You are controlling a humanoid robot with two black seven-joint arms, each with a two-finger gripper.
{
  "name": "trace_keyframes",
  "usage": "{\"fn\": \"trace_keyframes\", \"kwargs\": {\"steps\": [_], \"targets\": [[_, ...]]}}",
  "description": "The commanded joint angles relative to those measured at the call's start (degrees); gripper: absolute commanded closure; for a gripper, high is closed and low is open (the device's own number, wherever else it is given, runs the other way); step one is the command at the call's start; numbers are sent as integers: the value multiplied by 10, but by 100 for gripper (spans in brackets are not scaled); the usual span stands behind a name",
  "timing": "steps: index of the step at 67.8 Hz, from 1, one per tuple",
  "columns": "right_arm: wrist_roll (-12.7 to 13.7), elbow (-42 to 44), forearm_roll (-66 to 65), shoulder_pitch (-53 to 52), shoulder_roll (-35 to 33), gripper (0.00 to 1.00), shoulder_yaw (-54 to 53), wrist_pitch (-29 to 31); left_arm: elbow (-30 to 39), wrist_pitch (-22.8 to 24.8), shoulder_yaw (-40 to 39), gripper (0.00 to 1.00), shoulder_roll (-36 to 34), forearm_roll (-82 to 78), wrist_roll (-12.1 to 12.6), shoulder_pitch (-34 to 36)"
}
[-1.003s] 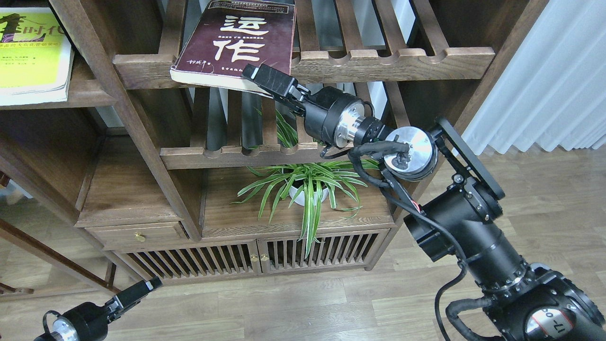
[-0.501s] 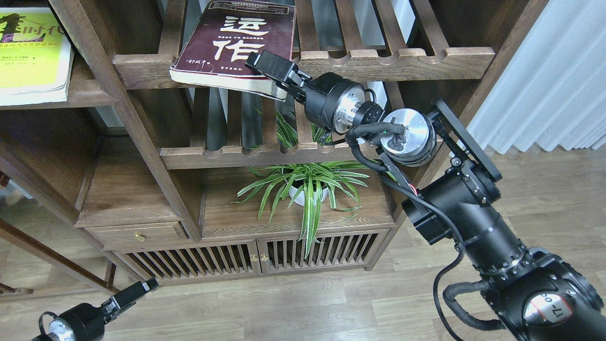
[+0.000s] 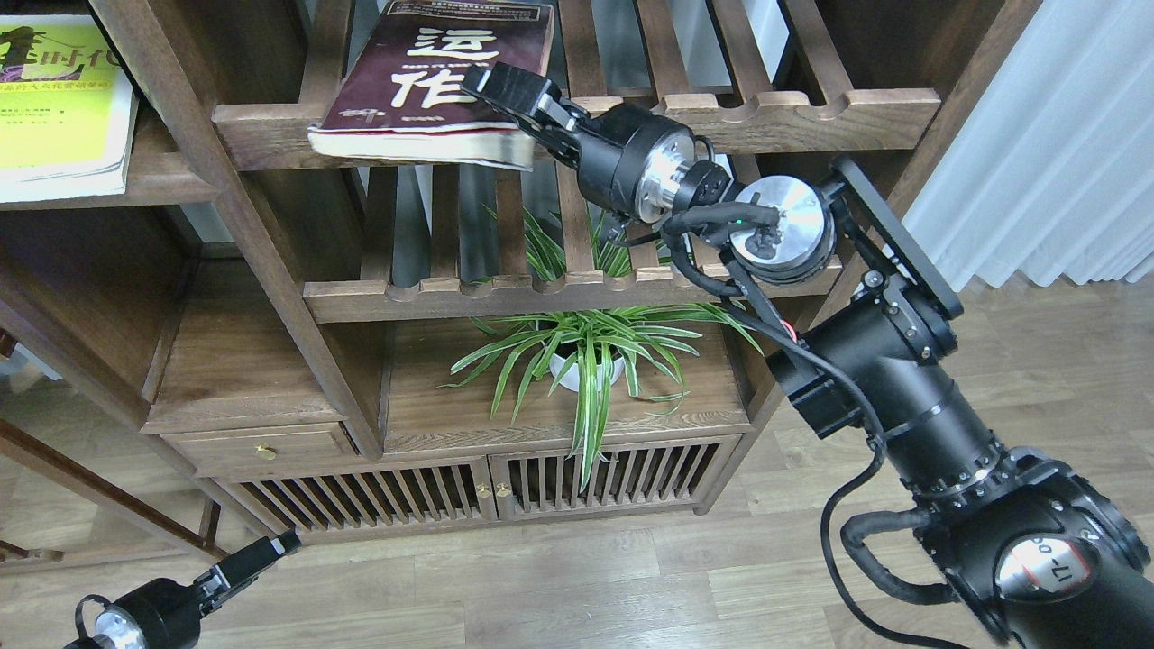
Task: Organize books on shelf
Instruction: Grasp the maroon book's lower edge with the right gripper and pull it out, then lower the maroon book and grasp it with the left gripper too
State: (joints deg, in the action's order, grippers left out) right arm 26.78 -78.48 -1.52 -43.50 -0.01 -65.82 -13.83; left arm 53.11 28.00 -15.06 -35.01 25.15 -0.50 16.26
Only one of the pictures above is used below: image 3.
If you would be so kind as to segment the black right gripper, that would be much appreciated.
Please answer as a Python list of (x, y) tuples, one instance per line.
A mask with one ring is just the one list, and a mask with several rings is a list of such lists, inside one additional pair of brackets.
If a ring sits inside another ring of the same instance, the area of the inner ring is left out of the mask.
[(490, 104), (554, 159), (577, 170), (582, 195), (594, 206), (630, 219), (655, 224), (664, 217), (695, 161), (694, 134), (684, 124), (630, 103), (602, 115), (580, 115), (552, 79), (532, 70), (473, 65), (460, 90)]

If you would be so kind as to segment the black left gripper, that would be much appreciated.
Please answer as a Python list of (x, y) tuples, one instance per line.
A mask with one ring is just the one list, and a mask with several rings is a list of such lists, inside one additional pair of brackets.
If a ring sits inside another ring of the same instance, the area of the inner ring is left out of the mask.
[(194, 648), (202, 617), (254, 582), (280, 558), (301, 546), (295, 530), (261, 537), (207, 570), (207, 579), (180, 585), (156, 579), (107, 604), (91, 640), (98, 648)]

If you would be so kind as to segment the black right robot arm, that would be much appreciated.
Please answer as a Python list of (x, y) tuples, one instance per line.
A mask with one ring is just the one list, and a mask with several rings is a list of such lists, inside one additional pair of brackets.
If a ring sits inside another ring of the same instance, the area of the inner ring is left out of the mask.
[(725, 304), (744, 298), (733, 316), (782, 348), (769, 370), (816, 435), (865, 428), (871, 464), (820, 514), (826, 567), (865, 627), (947, 648), (874, 622), (835, 567), (834, 506), (890, 461), (914, 505), (840, 531), (883, 592), (923, 607), (960, 600), (997, 644), (1151, 647), (1149, 550), (1067, 464), (1002, 443), (941, 370), (962, 306), (854, 161), (837, 157), (818, 185), (742, 184), (698, 155), (684, 124), (637, 105), (590, 115), (550, 79), (502, 62), (465, 70), (460, 88), (574, 167), (594, 206), (649, 224), (687, 279)]

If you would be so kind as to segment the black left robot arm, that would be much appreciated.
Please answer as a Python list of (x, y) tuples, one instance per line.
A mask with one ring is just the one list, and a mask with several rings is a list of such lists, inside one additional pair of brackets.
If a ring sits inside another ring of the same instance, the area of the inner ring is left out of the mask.
[(189, 585), (155, 579), (117, 600), (90, 594), (75, 607), (78, 637), (69, 648), (193, 648), (201, 620), (252, 585), (263, 570), (293, 554), (302, 542), (294, 530), (261, 537)]

